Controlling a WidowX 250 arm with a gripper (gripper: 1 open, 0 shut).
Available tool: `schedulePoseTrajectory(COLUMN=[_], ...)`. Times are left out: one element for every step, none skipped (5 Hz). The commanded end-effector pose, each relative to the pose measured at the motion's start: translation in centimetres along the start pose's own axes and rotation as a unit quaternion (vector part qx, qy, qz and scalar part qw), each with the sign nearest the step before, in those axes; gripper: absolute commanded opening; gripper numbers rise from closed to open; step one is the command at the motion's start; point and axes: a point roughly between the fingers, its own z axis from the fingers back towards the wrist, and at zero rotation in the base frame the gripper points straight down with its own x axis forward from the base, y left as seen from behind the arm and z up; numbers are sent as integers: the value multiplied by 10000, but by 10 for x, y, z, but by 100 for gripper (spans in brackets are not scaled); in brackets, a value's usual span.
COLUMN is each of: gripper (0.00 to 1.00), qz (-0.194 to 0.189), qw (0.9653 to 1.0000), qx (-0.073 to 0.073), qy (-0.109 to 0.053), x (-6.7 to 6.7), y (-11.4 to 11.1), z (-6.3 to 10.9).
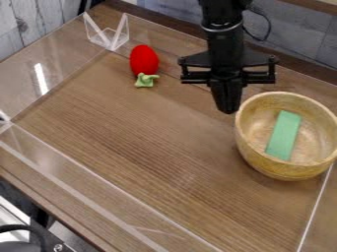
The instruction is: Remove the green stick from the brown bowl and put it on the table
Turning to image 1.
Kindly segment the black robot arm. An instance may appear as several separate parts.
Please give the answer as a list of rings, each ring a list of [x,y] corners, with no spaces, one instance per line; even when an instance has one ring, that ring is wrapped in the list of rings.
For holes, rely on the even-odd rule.
[[[242,90],[250,84],[274,84],[278,58],[244,45],[243,15],[254,11],[254,0],[198,0],[202,6],[200,27],[208,49],[178,59],[183,84],[206,84],[216,109],[238,111]]]

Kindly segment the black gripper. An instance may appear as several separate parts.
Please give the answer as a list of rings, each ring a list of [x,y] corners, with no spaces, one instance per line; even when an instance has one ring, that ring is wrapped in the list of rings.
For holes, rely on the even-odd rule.
[[[275,65],[279,60],[275,55],[244,48],[240,57],[239,74],[226,74],[215,79],[211,74],[211,60],[206,52],[180,57],[178,64],[182,68],[180,81],[183,84],[206,84],[210,87],[216,109],[234,113],[239,109],[242,90],[247,85],[274,84],[277,81]],[[224,86],[227,102],[224,106]]]

